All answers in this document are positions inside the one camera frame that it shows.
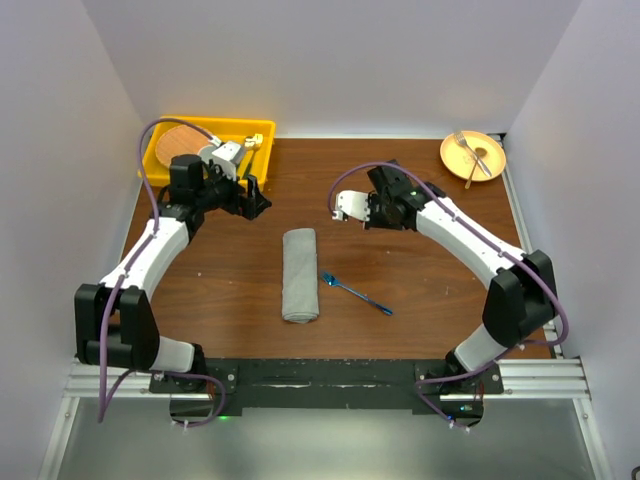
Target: yellow bin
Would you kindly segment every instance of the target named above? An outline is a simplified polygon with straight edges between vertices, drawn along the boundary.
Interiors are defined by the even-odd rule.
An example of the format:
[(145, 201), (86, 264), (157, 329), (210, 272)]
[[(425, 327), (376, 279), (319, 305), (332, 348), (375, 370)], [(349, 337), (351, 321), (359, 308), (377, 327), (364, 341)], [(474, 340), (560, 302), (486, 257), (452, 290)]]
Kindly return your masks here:
[[(267, 181), (267, 169), (269, 167), (269, 157), (271, 156), (271, 147), (276, 134), (276, 124), (270, 120), (244, 120), (235, 118), (209, 118), (209, 117), (183, 117), (179, 115), (166, 115), (166, 117), (179, 118), (187, 122), (194, 123), (205, 128), (212, 134), (218, 136), (223, 142), (233, 140), (244, 145), (247, 137), (252, 137), (256, 133), (261, 133), (264, 137), (262, 146), (253, 158), (251, 167), (252, 174), (258, 179), (258, 185), (262, 190)], [(156, 144), (162, 135), (173, 127), (178, 126), (177, 123), (163, 122), (156, 125), (147, 151), (142, 159), (144, 170), (147, 172), (149, 182), (154, 187), (164, 187), (169, 183), (169, 169), (162, 165), (156, 157)], [(251, 153), (247, 153), (244, 160), (239, 166), (239, 171), (243, 171), (245, 162), (248, 162)], [(240, 180), (240, 185), (246, 188), (247, 181)]]

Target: white wall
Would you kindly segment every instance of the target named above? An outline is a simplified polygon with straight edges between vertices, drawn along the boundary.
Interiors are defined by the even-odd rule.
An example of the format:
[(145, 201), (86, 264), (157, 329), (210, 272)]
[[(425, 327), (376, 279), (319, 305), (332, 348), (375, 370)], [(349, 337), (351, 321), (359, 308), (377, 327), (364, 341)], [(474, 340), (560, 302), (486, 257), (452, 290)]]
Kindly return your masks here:
[(75, 290), (121, 253), (140, 121), (79, 0), (5, 0), (0, 59), (0, 471), (20, 480), (60, 406)]
[(640, 465), (640, 10), (584, 0), (507, 134), (533, 243), (554, 260), (616, 478)]
[(144, 119), (279, 134), (503, 132), (579, 0), (83, 0)]

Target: fork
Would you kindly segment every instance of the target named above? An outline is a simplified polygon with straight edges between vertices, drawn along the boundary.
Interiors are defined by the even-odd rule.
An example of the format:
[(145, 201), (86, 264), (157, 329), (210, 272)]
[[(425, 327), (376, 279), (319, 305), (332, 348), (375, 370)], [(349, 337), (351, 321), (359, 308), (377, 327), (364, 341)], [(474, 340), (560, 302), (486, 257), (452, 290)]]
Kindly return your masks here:
[(327, 282), (327, 284), (331, 287), (342, 287), (344, 288), (347, 292), (351, 292), (353, 293), (355, 296), (360, 297), (361, 299), (363, 299), (365, 302), (367, 302), (369, 305), (372, 305), (374, 307), (376, 307), (378, 310), (380, 310), (382, 313), (386, 314), (386, 315), (393, 315), (393, 310), (391, 310), (390, 308), (384, 307), (382, 305), (380, 305), (379, 303), (374, 302), (373, 300), (371, 300), (369, 297), (367, 297), (366, 295), (363, 295), (361, 293), (356, 292), (355, 290), (347, 287), (346, 285), (343, 285), (342, 283), (340, 283), (340, 281), (334, 277), (333, 275), (331, 275), (328, 272), (322, 272), (322, 279)]
[(482, 159), (473, 150), (473, 148), (469, 146), (469, 144), (467, 143), (467, 139), (464, 138), (464, 134), (462, 133), (462, 131), (457, 130), (453, 132), (453, 138), (455, 139), (458, 145), (460, 145), (462, 148), (466, 148), (469, 151), (469, 153), (471, 153), (473, 158), (475, 158), (476, 163), (480, 165), (480, 170), (482, 170), (487, 177), (490, 177), (491, 170), (489, 170), (489, 167), (487, 167), (487, 164), (482, 161)]

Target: wooden table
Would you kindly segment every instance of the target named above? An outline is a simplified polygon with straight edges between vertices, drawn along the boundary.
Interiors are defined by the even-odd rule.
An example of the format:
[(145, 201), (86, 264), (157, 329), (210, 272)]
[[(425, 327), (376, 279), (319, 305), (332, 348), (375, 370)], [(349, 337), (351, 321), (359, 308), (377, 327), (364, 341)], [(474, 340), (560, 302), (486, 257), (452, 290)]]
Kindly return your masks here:
[[(264, 192), (273, 207), (251, 222), (223, 211), (207, 215), (154, 294), (161, 334), (199, 343), (210, 357), (443, 357), (480, 324), (486, 296), (482, 284), (420, 234), (363, 231), (355, 221), (332, 221), (326, 206), (338, 175), (364, 162), (395, 158), (441, 187), (492, 233), (517, 245), (503, 182), (464, 190), (464, 182), (442, 165), (439, 145), (439, 140), (277, 140)], [(372, 188), (363, 171), (340, 189)], [(149, 212), (142, 190), (127, 251)], [(394, 315), (319, 284), (316, 321), (282, 320), (282, 235), (301, 227), (316, 230), (319, 269), (389, 306)], [(515, 355), (546, 358), (549, 353), (531, 347)]]

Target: folded towel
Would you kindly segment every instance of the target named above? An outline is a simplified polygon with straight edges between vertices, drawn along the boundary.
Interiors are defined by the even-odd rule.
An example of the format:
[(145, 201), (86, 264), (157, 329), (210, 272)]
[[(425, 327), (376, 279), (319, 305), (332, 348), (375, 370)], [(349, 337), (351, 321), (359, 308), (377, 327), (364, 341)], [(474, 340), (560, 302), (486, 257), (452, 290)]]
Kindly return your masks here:
[(282, 318), (307, 323), (318, 317), (318, 257), (313, 228), (291, 230), (282, 237)]

